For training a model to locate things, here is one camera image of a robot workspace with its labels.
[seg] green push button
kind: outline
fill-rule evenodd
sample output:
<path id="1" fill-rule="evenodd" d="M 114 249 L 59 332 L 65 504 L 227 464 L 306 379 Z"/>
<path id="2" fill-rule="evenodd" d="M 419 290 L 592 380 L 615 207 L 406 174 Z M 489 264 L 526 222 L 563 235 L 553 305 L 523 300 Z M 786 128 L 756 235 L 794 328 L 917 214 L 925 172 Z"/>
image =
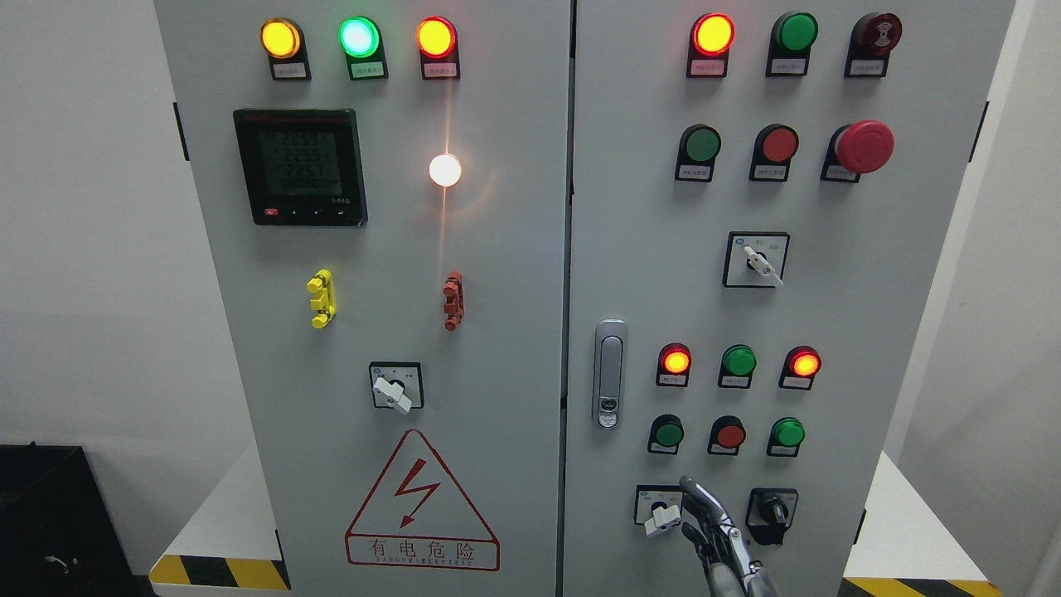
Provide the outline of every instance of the green push button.
<path id="1" fill-rule="evenodd" d="M 798 419 L 782 419 L 773 424 L 773 441 L 785 447 L 796 447 L 806 439 L 806 432 Z"/>
<path id="2" fill-rule="evenodd" d="M 723 140 L 712 128 L 700 128 L 689 136 L 685 141 L 685 153 L 696 161 L 714 159 L 721 148 Z"/>
<path id="3" fill-rule="evenodd" d="M 723 369 L 730 375 L 746 377 L 755 371 L 755 353 L 744 345 L 730 347 L 723 355 Z"/>
<path id="4" fill-rule="evenodd" d="M 656 443 L 663 447 L 674 447 L 685 438 L 685 432 L 680 425 L 667 423 L 656 431 Z"/>
<path id="5" fill-rule="evenodd" d="M 818 21 L 807 13 L 789 13 L 781 17 L 776 39 L 789 52 L 805 52 L 818 38 Z"/>

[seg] red terminal connector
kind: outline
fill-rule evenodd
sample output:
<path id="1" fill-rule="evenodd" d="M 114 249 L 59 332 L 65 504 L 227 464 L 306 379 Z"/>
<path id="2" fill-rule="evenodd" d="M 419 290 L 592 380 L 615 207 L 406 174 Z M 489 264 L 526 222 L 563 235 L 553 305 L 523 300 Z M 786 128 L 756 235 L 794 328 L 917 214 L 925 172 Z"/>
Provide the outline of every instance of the red terminal connector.
<path id="1" fill-rule="evenodd" d="M 453 332 L 464 321 L 464 277 L 460 271 L 450 271 L 442 284 L 442 296 L 446 297 L 446 304 L 442 305 L 442 313 L 446 314 L 446 330 Z"/>

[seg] yellow terminal connector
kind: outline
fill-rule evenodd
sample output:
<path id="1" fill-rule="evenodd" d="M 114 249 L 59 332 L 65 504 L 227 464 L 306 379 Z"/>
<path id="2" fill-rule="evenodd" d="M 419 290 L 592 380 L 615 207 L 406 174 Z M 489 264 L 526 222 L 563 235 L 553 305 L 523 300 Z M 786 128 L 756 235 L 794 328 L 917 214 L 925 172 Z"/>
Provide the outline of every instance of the yellow terminal connector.
<path id="1" fill-rule="evenodd" d="M 331 271 L 319 269 L 306 282 L 306 289 L 313 294 L 310 298 L 310 310 L 316 313 L 312 324 L 316 330 L 324 330 L 335 317 L 335 294 L 332 291 Z"/>

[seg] robotic hand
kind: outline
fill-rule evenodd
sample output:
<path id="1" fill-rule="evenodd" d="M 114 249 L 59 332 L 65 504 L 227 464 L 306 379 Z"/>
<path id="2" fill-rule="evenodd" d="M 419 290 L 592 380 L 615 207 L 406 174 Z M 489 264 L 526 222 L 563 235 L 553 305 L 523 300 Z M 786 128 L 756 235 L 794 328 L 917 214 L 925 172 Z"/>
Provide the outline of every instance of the robotic hand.
<path id="1" fill-rule="evenodd" d="M 684 494 L 682 508 L 700 527 L 682 523 L 681 534 L 693 543 L 703 564 L 711 597 L 780 597 L 762 562 L 751 560 L 744 534 L 721 503 L 692 477 L 682 475 L 678 485 Z"/>

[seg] red indicator light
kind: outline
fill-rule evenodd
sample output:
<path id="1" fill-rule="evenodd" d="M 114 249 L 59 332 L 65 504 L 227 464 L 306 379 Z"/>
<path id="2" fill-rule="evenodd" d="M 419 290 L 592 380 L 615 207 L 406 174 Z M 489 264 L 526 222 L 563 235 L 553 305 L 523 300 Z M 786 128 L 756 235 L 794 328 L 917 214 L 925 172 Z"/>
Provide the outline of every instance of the red indicator light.
<path id="1" fill-rule="evenodd" d="M 726 450 L 733 450 L 744 443 L 747 435 L 744 429 L 737 427 L 736 425 L 727 425 L 718 431 L 717 440 L 718 445 Z"/>
<path id="2" fill-rule="evenodd" d="M 443 58 L 457 46 L 457 30 L 442 17 L 428 17 L 416 28 L 416 43 L 425 56 Z"/>
<path id="3" fill-rule="evenodd" d="M 763 155 L 770 161 L 787 161 L 796 155 L 798 146 L 799 139 L 796 133 L 786 127 L 778 127 L 763 139 Z"/>
<path id="4" fill-rule="evenodd" d="M 821 369 L 821 358 L 813 349 L 802 349 L 788 357 L 788 369 L 800 377 L 811 377 Z"/>
<path id="5" fill-rule="evenodd" d="M 660 352 L 660 366 L 671 375 L 682 375 L 693 365 L 693 357 L 684 345 L 667 345 Z"/>
<path id="6" fill-rule="evenodd" d="M 735 35 L 733 19 L 721 13 L 709 13 L 693 25 L 693 46 L 705 56 L 718 56 L 729 51 Z"/>

